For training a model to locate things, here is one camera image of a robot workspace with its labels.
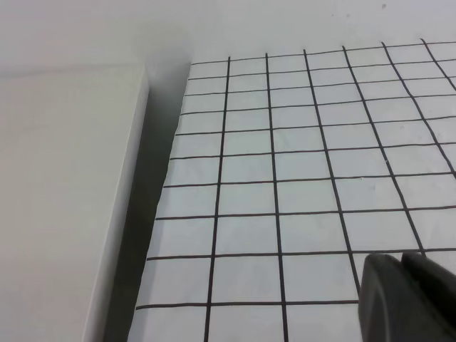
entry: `white surface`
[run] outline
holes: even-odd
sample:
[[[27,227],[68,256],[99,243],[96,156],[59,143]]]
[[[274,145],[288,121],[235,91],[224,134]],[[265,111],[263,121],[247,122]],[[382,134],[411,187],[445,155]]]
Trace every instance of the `white surface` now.
[[[100,340],[146,81],[142,66],[0,80],[1,340]]]

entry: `black object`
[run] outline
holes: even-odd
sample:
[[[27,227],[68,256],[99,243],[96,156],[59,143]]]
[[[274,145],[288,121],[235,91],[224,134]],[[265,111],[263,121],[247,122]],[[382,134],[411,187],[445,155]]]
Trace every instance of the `black object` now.
[[[371,254],[358,313],[364,342],[456,342],[456,276],[420,254]]]

